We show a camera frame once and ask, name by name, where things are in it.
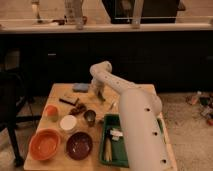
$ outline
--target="bowl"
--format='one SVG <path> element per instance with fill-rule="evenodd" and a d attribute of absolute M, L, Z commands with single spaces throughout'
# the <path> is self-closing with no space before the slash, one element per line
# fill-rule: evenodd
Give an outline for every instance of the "bowl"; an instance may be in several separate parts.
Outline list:
<path fill-rule="evenodd" d="M 60 145 L 61 138 L 53 129 L 43 129 L 30 140 L 29 152 L 34 160 L 48 160 L 52 158 Z"/>
<path fill-rule="evenodd" d="M 69 134 L 75 131 L 76 124 L 77 124 L 77 119 L 73 115 L 64 116 L 59 123 L 60 128 Z"/>
<path fill-rule="evenodd" d="M 86 158 L 93 147 L 92 138 L 85 132 L 73 134 L 67 141 L 67 154 L 74 160 Z"/>

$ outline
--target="debris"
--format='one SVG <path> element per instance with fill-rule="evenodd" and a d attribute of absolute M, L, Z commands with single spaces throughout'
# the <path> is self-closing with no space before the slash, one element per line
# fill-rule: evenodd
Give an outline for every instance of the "debris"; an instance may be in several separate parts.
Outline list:
<path fill-rule="evenodd" d="M 207 122 L 207 124 L 209 124 L 210 126 L 213 126 L 213 119 L 207 119 L 206 122 Z"/>
<path fill-rule="evenodd" d="M 199 100 L 203 106 L 208 106 L 210 104 L 210 97 L 200 97 Z"/>
<path fill-rule="evenodd" d="M 186 102 L 190 105 L 195 105 L 198 102 L 201 94 L 202 92 L 198 91 L 197 94 L 187 97 Z"/>
<path fill-rule="evenodd" d="M 201 112 L 201 115 L 205 118 L 208 118 L 208 115 L 213 114 L 213 109 L 209 106 L 205 107 L 204 110 Z"/>

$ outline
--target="black cabinet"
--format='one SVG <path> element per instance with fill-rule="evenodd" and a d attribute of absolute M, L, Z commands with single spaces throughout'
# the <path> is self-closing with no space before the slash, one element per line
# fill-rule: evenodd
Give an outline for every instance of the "black cabinet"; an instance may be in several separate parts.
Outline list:
<path fill-rule="evenodd" d="M 34 94 L 48 94 L 55 82 L 90 82 L 90 66 L 104 60 L 113 74 L 155 84 L 157 91 L 213 89 L 213 31 L 0 36 L 4 47 L 20 48 Z"/>

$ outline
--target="terracotta bowl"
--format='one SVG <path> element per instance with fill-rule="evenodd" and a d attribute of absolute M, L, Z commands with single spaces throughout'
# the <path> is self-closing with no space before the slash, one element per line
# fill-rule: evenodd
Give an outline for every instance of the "terracotta bowl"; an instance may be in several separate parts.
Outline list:
<path fill-rule="evenodd" d="M 30 140 L 30 155 L 34 160 L 50 159 L 56 154 L 60 142 L 60 135 L 57 131 L 52 129 L 41 130 Z"/>

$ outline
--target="cup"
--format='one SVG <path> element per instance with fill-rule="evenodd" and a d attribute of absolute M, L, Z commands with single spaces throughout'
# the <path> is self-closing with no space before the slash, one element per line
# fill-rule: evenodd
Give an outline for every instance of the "cup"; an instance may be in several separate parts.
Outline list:
<path fill-rule="evenodd" d="M 48 105 L 44 110 L 44 114 L 52 122 L 56 122 L 59 117 L 58 108 L 54 105 Z"/>
<path fill-rule="evenodd" d="M 86 120 L 88 126 L 92 127 L 95 125 L 96 113 L 94 110 L 87 110 L 84 113 L 84 119 Z"/>

